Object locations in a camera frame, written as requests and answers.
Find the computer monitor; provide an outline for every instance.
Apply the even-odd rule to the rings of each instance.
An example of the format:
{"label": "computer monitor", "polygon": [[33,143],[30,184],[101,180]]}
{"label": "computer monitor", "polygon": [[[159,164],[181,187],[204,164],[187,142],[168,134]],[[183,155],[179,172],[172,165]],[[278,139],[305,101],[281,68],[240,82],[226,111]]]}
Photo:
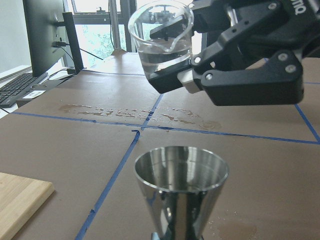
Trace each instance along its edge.
{"label": "computer monitor", "polygon": [[66,42],[66,32],[76,72],[83,69],[72,13],[64,13],[63,0],[23,0],[23,7],[32,75],[39,77],[63,57],[65,51],[53,46],[56,42]]}

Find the clear plastic cup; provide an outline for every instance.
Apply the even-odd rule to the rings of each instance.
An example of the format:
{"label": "clear plastic cup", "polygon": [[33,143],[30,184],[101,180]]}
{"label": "clear plastic cup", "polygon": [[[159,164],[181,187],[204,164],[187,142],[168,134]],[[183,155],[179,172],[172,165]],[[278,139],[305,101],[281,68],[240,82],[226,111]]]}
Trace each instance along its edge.
{"label": "clear plastic cup", "polygon": [[146,77],[192,54],[194,14],[183,3],[159,0],[138,9],[128,23]]}

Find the screw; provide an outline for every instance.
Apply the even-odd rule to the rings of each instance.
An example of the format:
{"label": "screw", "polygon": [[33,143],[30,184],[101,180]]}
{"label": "screw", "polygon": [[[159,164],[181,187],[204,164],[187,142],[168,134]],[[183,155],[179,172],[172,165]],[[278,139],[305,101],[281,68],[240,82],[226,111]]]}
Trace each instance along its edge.
{"label": "screw", "polygon": [[294,73],[295,71],[297,70],[297,67],[295,65],[288,65],[285,67],[285,71],[288,73],[288,74],[292,74]]}
{"label": "screw", "polygon": [[277,4],[276,4],[275,2],[270,3],[269,6],[268,6],[268,9],[269,9],[269,10],[274,10],[274,9],[276,9],[276,8],[277,8]]}
{"label": "screw", "polygon": [[200,58],[199,56],[197,56],[197,57],[194,59],[194,62],[195,62],[196,64],[200,63],[200,61],[201,61],[201,58]]}
{"label": "screw", "polygon": [[278,59],[279,59],[280,61],[285,61],[285,60],[288,59],[288,54],[286,54],[286,53],[281,53],[281,54],[279,54]]}
{"label": "screw", "polygon": [[210,62],[210,66],[214,69],[216,67],[216,63],[214,61]]}
{"label": "screw", "polygon": [[210,81],[212,79],[213,75],[211,73],[208,73],[206,76],[205,76],[205,79],[207,79],[208,81]]}

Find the water spill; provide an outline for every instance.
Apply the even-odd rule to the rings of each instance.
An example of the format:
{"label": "water spill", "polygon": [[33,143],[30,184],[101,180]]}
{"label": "water spill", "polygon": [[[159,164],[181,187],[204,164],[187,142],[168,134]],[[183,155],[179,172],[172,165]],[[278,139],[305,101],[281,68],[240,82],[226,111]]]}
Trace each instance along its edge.
{"label": "water spill", "polygon": [[100,111],[82,111],[82,112],[78,112],[78,114],[102,116],[103,112],[100,112]]}
{"label": "water spill", "polygon": [[169,116],[167,114],[162,114],[162,116],[165,116],[165,117],[169,118],[171,121],[175,119],[174,116]]}
{"label": "water spill", "polygon": [[203,121],[201,124],[199,124],[200,128],[203,130],[218,130],[221,129],[221,124],[217,121]]}
{"label": "water spill", "polygon": [[179,119],[179,122],[184,123],[184,124],[196,124],[195,122],[186,121],[186,120],[182,120],[182,119]]}
{"label": "water spill", "polygon": [[129,117],[129,118],[135,118],[136,117],[135,115],[133,115],[130,112],[124,112],[123,114],[124,114],[125,117]]}
{"label": "water spill", "polygon": [[196,124],[195,122],[187,121],[187,120],[181,119],[180,117],[177,117],[177,119],[175,119],[174,116],[169,116],[167,114],[162,114],[162,116],[167,117],[169,118],[170,121],[174,121],[174,122],[181,122],[184,124]]}
{"label": "water spill", "polygon": [[251,240],[257,233],[257,226],[240,221],[229,221],[217,229],[221,240]]}
{"label": "water spill", "polygon": [[92,109],[92,106],[67,104],[67,105],[61,106],[59,108],[59,110],[65,112],[65,113],[69,113],[69,112],[71,112],[71,110],[76,109],[76,108],[89,108],[89,109]]}
{"label": "water spill", "polygon": [[[96,111],[88,111],[86,109],[95,109]],[[149,111],[146,110],[138,110],[138,109],[132,109],[129,110],[126,109],[104,109],[100,106],[92,107],[87,105],[76,105],[76,104],[67,104],[63,105],[59,108],[60,111],[63,111],[64,113],[70,113],[73,112],[75,114],[83,114],[83,115],[93,115],[93,116],[103,116],[103,117],[112,117],[113,113],[115,113],[115,116],[117,117],[126,117],[126,118],[136,118],[136,119],[146,119],[146,115],[142,113],[149,113]]]}
{"label": "water spill", "polygon": [[172,110],[176,111],[176,112],[182,112],[188,116],[191,116],[191,117],[194,117],[194,113],[190,110],[187,110],[187,109],[176,109],[176,108],[172,108]]}

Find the wooden cutting board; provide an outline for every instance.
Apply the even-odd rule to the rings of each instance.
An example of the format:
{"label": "wooden cutting board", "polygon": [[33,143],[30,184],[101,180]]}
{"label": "wooden cutting board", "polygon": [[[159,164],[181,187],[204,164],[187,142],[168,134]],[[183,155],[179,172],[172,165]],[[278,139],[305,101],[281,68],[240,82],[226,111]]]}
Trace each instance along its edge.
{"label": "wooden cutting board", "polygon": [[0,240],[10,240],[53,193],[51,182],[0,172]]}

